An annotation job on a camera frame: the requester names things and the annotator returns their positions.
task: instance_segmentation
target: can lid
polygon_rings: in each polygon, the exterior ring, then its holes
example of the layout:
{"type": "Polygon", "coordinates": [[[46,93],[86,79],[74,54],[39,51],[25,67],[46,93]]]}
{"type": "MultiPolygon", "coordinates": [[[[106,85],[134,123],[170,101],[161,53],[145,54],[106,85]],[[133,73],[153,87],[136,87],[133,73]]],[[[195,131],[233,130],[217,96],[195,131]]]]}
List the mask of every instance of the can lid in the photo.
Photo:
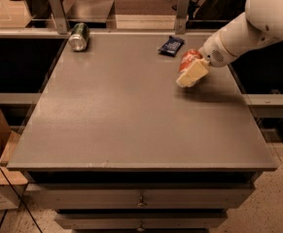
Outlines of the can lid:
{"type": "Polygon", "coordinates": [[[87,42],[80,35],[71,35],[69,38],[69,45],[72,50],[84,50],[87,46],[87,42]]]}

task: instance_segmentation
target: gray tabletop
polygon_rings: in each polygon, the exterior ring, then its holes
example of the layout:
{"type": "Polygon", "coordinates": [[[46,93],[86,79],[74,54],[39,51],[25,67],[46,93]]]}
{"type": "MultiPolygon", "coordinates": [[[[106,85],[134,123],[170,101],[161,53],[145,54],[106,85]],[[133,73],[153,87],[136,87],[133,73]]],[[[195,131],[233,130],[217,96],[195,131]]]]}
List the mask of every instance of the gray tabletop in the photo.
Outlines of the gray tabletop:
{"type": "Polygon", "coordinates": [[[228,67],[176,84],[181,55],[209,36],[90,35],[67,45],[9,163],[12,170],[272,170],[273,158],[228,67]]]}

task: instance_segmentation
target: floor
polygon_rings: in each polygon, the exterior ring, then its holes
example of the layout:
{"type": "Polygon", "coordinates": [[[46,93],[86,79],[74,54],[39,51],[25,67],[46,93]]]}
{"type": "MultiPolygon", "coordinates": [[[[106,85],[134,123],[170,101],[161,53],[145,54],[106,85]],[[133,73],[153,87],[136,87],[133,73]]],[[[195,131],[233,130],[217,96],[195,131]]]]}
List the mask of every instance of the floor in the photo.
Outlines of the floor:
{"type": "MultiPolygon", "coordinates": [[[[20,3],[4,3],[0,8],[0,27],[23,27],[29,16],[20,3]]],[[[118,16],[123,27],[133,28],[135,21],[148,21],[144,27],[172,29],[174,16],[118,16]]],[[[257,190],[238,209],[228,211],[229,218],[210,233],[283,233],[283,141],[273,139],[268,142],[274,159],[279,164],[275,172],[263,173],[255,185],[257,190]]],[[[35,218],[25,210],[23,204],[17,210],[0,211],[0,233],[58,233],[71,232],[63,230],[54,221],[55,212],[40,208],[28,193],[24,193],[23,201],[35,218]]]]}

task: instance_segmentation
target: desk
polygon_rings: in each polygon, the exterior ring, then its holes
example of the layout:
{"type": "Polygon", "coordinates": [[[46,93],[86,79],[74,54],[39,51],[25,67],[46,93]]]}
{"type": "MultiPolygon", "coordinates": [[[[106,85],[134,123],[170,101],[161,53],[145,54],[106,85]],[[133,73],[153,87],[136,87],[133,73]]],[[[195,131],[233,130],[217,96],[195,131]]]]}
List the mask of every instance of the desk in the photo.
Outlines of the desk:
{"type": "Polygon", "coordinates": [[[97,30],[86,51],[65,47],[8,165],[62,227],[215,227],[276,169],[228,67],[175,83],[209,35],[181,35],[176,57],[158,54],[168,32],[97,30]]]}

